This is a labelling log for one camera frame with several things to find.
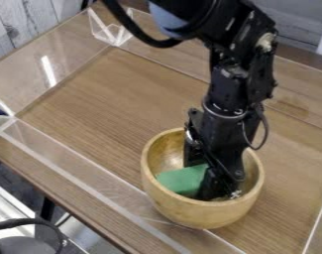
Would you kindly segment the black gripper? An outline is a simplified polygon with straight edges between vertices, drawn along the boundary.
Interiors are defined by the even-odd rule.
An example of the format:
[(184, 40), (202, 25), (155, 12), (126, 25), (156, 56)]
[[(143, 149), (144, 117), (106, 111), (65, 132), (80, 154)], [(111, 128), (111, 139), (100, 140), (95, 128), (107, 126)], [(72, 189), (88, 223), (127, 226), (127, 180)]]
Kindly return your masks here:
[(202, 106), (202, 110), (188, 110), (183, 165), (207, 165), (196, 199), (208, 201), (231, 197), (244, 182), (242, 155), (247, 148), (259, 148), (251, 142), (260, 122), (260, 105), (228, 110), (204, 99)]

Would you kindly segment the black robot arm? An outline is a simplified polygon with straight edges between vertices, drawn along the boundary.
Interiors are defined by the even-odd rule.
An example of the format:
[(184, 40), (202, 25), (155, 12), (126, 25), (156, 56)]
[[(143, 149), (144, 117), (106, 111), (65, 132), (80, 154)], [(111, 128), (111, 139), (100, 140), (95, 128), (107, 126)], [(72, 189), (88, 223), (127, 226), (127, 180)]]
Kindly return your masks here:
[(250, 0), (147, 0), (163, 40), (140, 29), (118, 0), (99, 0), (124, 29), (154, 48), (199, 40), (210, 51), (211, 82), (199, 109), (188, 110), (184, 165), (204, 165), (194, 198), (235, 197), (244, 182), (242, 155), (260, 147), (268, 128), (263, 101), (276, 88), (275, 22)]

